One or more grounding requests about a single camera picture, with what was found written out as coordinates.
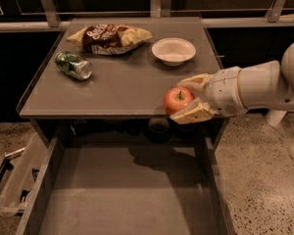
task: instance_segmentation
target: soda can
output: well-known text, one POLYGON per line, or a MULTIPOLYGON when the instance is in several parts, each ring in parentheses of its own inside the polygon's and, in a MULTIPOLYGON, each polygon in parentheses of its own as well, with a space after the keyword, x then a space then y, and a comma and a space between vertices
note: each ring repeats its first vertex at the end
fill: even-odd
POLYGON ((78 80, 85 80, 92 74, 91 63, 69 51, 57 53, 55 62, 61 71, 78 80))

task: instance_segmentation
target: bowl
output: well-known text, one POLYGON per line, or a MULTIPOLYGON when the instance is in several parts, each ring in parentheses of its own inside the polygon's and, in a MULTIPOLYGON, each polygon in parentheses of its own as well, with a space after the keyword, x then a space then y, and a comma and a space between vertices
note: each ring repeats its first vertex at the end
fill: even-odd
POLYGON ((176 67, 192 59, 196 54, 194 45, 181 38, 164 38, 152 47, 153 54, 165 65, 176 67))

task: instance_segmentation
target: apple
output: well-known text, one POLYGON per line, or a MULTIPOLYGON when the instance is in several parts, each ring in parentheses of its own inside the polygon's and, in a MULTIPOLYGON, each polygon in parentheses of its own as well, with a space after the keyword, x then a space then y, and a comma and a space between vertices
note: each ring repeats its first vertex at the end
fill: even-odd
POLYGON ((183 110, 194 99, 194 94, 186 87, 174 87, 169 90, 165 95, 165 111, 167 115, 170 116, 180 110, 183 110))

